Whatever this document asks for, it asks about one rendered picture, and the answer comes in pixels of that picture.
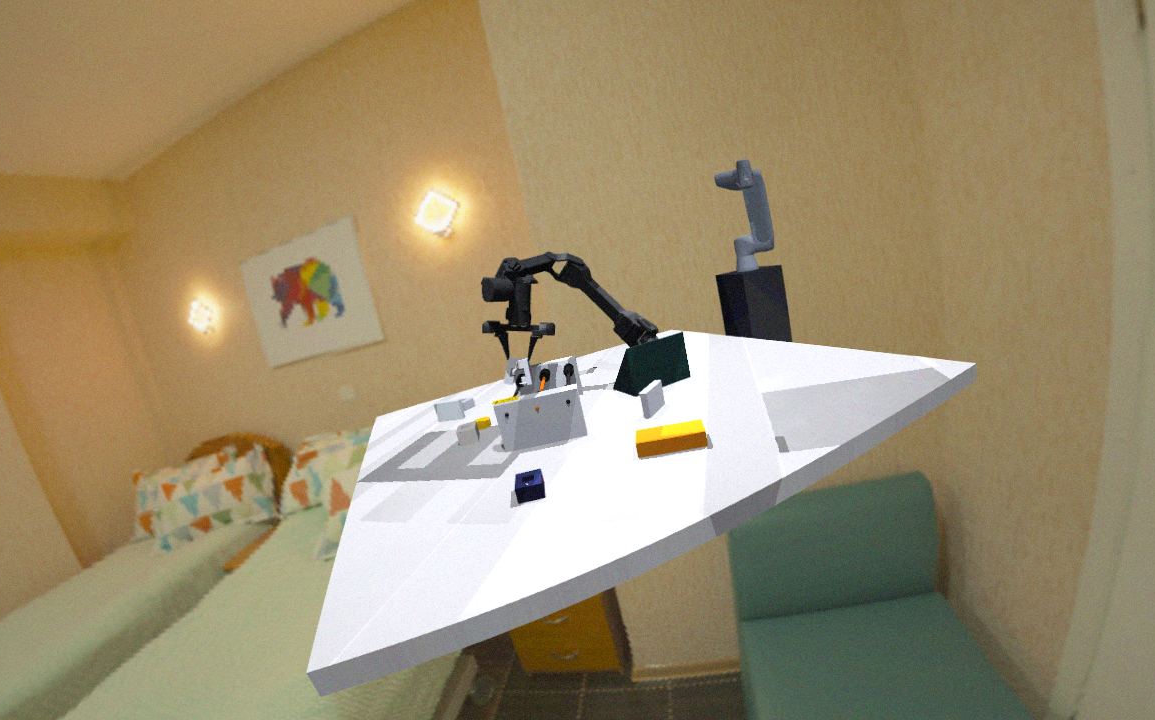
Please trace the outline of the orange rectangular block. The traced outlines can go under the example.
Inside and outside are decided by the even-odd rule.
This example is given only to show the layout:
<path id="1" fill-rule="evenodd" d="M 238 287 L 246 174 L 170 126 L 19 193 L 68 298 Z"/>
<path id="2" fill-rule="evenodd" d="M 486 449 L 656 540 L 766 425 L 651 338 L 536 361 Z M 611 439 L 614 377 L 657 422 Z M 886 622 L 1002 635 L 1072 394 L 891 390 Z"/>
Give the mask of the orange rectangular block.
<path id="1" fill-rule="evenodd" d="M 635 430 L 635 445 L 638 457 L 673 454 L 708 446 L 708 436 L 702 420 L 681 421 L 681 423 Z"/>

